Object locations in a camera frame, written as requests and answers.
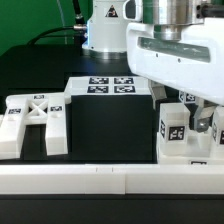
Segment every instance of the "black table surface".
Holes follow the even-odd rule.
[[[127,76],[132,74],[126,60],[106,61],[83,57],[74,46],[13,47],[0,57],[0,114],[4,114],[6,109],[4,101],[8,95],[63,92],[70,76],[95,75]],[[94,117],[98,108],[91,107],[89,102],[94,104],[96,98],[89,99],[86,96],[73,100],[77,104],[71,106],[72,110],[79,111],[79,104],[88,103],[89,109],[93,112],[91,116]],[[120,100],[128,103],[130,98],[124,97]],[[148,98],[137,96],[133,98],[136,105],[144,100],[151,104]],[[98,105],[106,105],[105,99],[100,99],[100,101],[101,104]],[[108,102],[113,105],[115,100],[109,97]],[[152,112],[149,105],[145,108]],[[133,119],[133,114],[130,113],[129,117]],[[44,127],[40,126],[37,130],[31,127],[31,129],[38,136],[44,136]],[[77,133],[74,139],[77,140],[79,137]],[[24,147],[28,150],[29,142],[26,142]],[[88,154],[89,157],[78,152],[79,162],[91,161],[95,155],[94,150],[92,155]],[[36,161],[32,156],[39,156],[40,161],[45,158],[35,153],[31,157],[27,155],[23,158],[31,164]],[[144,155],[144,153],[140,155],[142,158],[139,158],[139,161],[153,162],[153,155],[150,158]],[[118,159],[115,156],[114,160],[118,161],[119,158],[122,160],[126,157],[125,154],[119,156]],[[100,160],[101,163],[103,161],[102,157],[93,160]],[[0,208],[1,223],[224,223],[224,197],[222,195],[0,195]]]

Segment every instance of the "metal cylinder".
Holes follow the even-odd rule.
[[[143,23],[154,24],[154,37],[178,41],[183,26],[203,23],[204,0],[143,0]]]
[[[153,23],[156,25],[188,24],[189,0],[153,0]]]

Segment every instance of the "white block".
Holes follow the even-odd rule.
[[[68,153],[64,96],[49,96],[45,140],[47,155]]]
[[[0,159],[19,158],[25,134],[27,99],[12,99],[0,127]]]
[[[212,121],[211,157],[224,158],[224,107],[215,109]]]
[[[182,103],[160,106],[160,149],[165,155],[183,155],[187,147],[190,112]]]

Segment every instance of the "white plastic piece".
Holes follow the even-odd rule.
[[[215,109],[211,141],[211,156],[224,159],[224,107]]]
[[[27,99],[12,99],[0,127],[0,159],[19,158],[25,134]]]
[[[0,159],[19,158],[26,125],[35,124],[47,124],[45,138],[48,155],[67,153],[65,104],[70,102],[71,96],[66,93],[8,96],[5,116],[3,120],[0,117]],[[62,110],[52,111],[53,107]]]
[[[65,102],[63,96],[48,99],[48,119],[46,125],[47,155],[68,153]]]
[[[183,155],[187,148],[190,112],[182,103],[160,106],[160,150],[165,155]]]
[[[110,166],[1,166],[0,194],[224,194],[224,166]]]
[[[136,21],[136,22],[140,22],[142,21],[142,17],[143,17],[143,7],[142,7],[142,0],[135,0],[135,5],[136,5],[136,15],[134,19],[130,19],[127,18],[126,16],[126,5],[130,0],[127,0],[124,5],[123,5],[123,16],[124,19],[126,20],[130,20],[130,21]]]
[[[107,91],[88,92],[89,88],[103,87]],[[68,95],[151,95],[148,79],[143,77],[71,77],[65,88]]]
[[[202,25],[183,27],[178,43],[209,49],[210,62],[202,62],[141,48],[139,37],[153,39],[154,26],[130,23],[127,28],[128,64],[134,74],[224,105],[223,29],[221,18],[205,18]]]

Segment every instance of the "white robot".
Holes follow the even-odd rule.
[[[150,80],[155,101],[166,98],[166,85],[180,91],[184,104],[198,105],[195,131],[189,129],[184,104],[161,105],[160,164],[224,164],[223,16],[222,6],[206,0],[124,4],[124,17],[134,21],[127,28],[131,71]]]

